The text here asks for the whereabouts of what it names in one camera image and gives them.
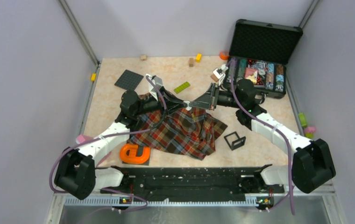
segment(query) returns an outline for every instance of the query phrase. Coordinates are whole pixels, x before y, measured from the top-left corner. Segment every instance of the tabletop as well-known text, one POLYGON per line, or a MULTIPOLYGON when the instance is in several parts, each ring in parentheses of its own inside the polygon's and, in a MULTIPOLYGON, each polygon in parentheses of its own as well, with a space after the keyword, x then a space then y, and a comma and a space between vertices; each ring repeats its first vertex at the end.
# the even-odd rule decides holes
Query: tabletop
MULTIPOLYGON (((148 57, 146 61, 139 58, 104 58, 101 63, 98 80, 88 113, 84 134, 95 137, 106 130, 120 113, 121 95, 124 89, 114 83, 125 69, 141 75, 157 75, 163 80, 165 88, 171 92, 184 82, 190 87, 176 96, 192 101, 205 93, 213 80, 212 71, 226 61, 218 56, 202 56, 199 63, 189 67, 190 57, 148 57)), ((135 89, 138 94, 149 91, 148 82, 144 78, 135 89)), ((298 133, 298 126, 293 114, 289 96, 282 99, 267 98, 261 105, 280 123, 298 133)), ((263 136, 250 131, 237 122, 235 108, 218 106, 209 114, 228 125, 221 137, 216 140, 216 152, 200 161, 187 155, 170 154, 151 149, 150 167, 251 167, 264 164, 285 165, 286 154, 271 144, 263 136), (246 136, 245 145, 232 151, 223 136, 237 132, 240 137, 246 136)), ((119 157, 120 148, 115 148, 106 156, 100 166, 116 165, 120 167, 147 167, 143 165, 122 164, 119 157)))

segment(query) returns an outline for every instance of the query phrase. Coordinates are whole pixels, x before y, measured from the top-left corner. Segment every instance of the black tray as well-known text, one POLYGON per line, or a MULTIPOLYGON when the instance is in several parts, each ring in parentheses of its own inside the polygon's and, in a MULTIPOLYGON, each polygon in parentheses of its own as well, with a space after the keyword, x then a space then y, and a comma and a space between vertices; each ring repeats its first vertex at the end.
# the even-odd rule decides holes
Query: black tray
MULTIPOLYGON (((286 67, 293 50, 303 35, 303 30, 299 27, 288 27, 264 22, 249 20, 238 20, 235 24, 234 36, 230 47, 230 58, 251 59, 273 63, 275 66, 281 64, 284 67, 284 89, 282 92, 264 87, 256 87, 258 94, 265 94, 268 97, 282 98, 286 94, 286 67)), ((234 76, 234 83, 238 75, 238 65, 234 76)), ((222 87, 230 90, 229 70, 224 79, 222 87)))

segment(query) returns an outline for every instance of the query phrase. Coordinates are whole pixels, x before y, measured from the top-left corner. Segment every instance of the wall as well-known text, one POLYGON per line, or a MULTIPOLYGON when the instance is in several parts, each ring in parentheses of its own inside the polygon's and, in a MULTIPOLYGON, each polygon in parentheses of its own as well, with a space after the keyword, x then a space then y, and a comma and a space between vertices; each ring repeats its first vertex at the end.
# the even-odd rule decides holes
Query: wall
POLYGON ((44 223, 94 71, 56 0, 0 1, 0 223, 44 223))
POLYGON ((97 58, 218 55, 237 19, 298 26, 310 0, 68 0, 97 58))
POLYGON ((288 65, 315 137, 329 143, 337 196, 355 223, 355 1, 320 3, 288 65))

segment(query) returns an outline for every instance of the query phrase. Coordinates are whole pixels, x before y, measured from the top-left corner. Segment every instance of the black box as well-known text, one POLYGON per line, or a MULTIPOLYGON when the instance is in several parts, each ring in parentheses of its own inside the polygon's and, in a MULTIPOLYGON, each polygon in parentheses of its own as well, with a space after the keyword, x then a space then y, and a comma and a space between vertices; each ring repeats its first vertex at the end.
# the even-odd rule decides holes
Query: black box
POLYGON ((230 76, 234 72, 234 83, 248 78, 254 82, 258 94, 282 98, 286 94, 285 65, 302 35, 299 27, 238 20, 228 59, 236 60, 235 68, 229 66, 222 88, 230 90, 230 76))

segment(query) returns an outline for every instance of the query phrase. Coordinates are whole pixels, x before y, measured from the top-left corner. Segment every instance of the orange plastic clamp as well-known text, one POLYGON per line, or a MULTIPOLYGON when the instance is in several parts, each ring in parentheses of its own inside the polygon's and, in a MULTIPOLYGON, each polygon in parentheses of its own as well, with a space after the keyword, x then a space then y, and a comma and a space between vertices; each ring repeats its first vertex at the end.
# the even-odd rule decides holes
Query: orange plastic clamp
POLYGON ((120 158, 130 164, 143 164, 150 158, 150 147, 143 147, 141 156, 136 156, 139 145, 126 144, 120 150, 120 158))
POLYGON ((225 52, 225 51, 221 51, 220 54, 219 54, 219 57, 221 60, 228 60, 228 58, 230 57, 230 55, 228 55, 228 52, 225 52))

